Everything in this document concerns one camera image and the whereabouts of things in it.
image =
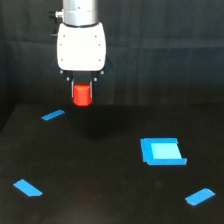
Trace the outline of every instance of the black table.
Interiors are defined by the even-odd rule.
[[[55,119],[42,116],[65,111]],[[141,138],[174,137],[187,166],[143,163]],[[2,224],[198,224],[224,219],[224,106],[17,105],[0,134]],[[43,192],[28,197],[13,184]],[[216,193],[196,207],[185,198]]]

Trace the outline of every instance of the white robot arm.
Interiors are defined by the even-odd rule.
[[[50,12],[50,17],[61,18],[57,37],[57,64],[60,72],[91,71],[89,84],[75,85],[71,78],[73,102],[78,106],[88,106],[96,92],[98,73],[104,74],[106,39],[102,23],[98,19],[98,0],[63,0],[61,12]]]

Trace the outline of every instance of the dark background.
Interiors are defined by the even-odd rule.
[[[114,72],[94,104],[223,103],[223,8],[221,0],[99,0]],[[51,67],[48,12],[61,9],[62,0],[0,0],[1,113],[16,103],[71,104]]]

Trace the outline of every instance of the red object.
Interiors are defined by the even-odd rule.
[[[90,85],[81,84],[74,86],[74,104],[88,106],[92,103]]]

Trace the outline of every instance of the blue paper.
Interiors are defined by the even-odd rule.
[[[154,159],[181,159],[181,154],[175,143],[152,143]]]
[[[48,114],[46,116],[43,116],[42,119],[44,119],[45,121],[48,121],[48,120],[50,120],[52,118],[55,118],[55,117],[57,117],[57,116],[59,116],[61,114],[64,114],[64,113],[65,112],[63,110],[57,110],[57,111],[55,111],[53,113],[50,113],[50,114]]]
[[[14,184],[16,188],[18,188],[20,191],[22,191],[27,196],[40,196],[43,193],[37,190],[35,187],[27,183],[25,180],[20,180],[17,183]]]
[[[148,165],[186,165],[176,138],[141,139],[143,161]]]
[[[185,200],[188,202],[188,204],[191,204],[193,206],[209,199],[210,197],[214,196],[215,193],[211,190],[204,188],[195,194],[192,194],[191,196],[185,198]]]

